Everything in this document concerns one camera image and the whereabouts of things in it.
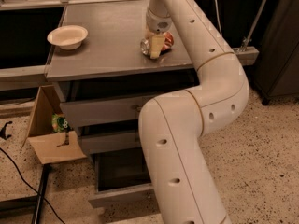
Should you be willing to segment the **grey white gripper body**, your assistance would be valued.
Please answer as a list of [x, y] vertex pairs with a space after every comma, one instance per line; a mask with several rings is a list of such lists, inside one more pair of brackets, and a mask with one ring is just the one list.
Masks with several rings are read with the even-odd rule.
[[146, 13], [146, 24], [148, 29], [153, 33], [164, 33], [171, 27], [172, 21], [170, 17], [159, 17], [155, 15], [149, 8]]

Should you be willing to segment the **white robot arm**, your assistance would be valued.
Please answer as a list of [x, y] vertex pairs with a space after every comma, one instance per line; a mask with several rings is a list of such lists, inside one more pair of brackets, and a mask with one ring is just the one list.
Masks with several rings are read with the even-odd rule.
[[232, 224], [198, 144], [232, 123], [249, 99], [234, 51], [194, 0], [150, 0], [147, 24], [170, 18], [199, 85], [152, 98], [139, 115], [139, 136], [164, 224]]

